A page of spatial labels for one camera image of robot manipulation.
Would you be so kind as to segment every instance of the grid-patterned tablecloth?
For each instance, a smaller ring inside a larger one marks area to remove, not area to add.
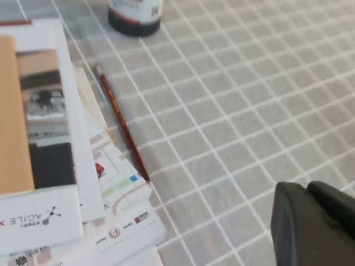
[[[0,0],[0,19],[61,17],[115,88],[169,230],[167,266],[274,266],[278,181],[353,193],[355,2],[169,0],[161,30],[127,38],[104,0]]]

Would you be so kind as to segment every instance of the blue square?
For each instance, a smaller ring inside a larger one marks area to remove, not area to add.
[[[129,179],[131,179],[132,182],[135,182],[138,180],[138,178],[136,176],[131,176]]]

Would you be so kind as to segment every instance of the photo on brochure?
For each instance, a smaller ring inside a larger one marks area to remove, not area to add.
[[[17,55],[35,188],[75,184],[57,52]]]

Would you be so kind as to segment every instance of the orange cover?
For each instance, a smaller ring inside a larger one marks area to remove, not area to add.
[[[15,43],[0,36],[0,195],[34,190]]]

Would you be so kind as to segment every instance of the brown pencil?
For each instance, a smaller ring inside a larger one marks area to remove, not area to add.
[[[132,138],[131,132],[127,126],[126,120],[122,114],[122,111],[118,105],[118,102],[116,101],[115,95],[111,89],[109,82],[107,81],[107,78],[102,70],[102,67],[100,65],[96,65],[95,71],[96,71],[98,77],[100,78],[100,81],[102,83],[102,87],[105,90],[106,95],[110,101],[111,108],[113,109],[113,112],[116,116],[117,122],[123,132],[125,140],[128,144],[128,148],[130,148],[130,150],[131,150],[131,154],[132,154],[134,162],[138,168],[138,171],[143,176],[145,181],[150,182],[148,171],[145,168],[143,160],[142,160],[140,153],[137,149],[137,146]]]

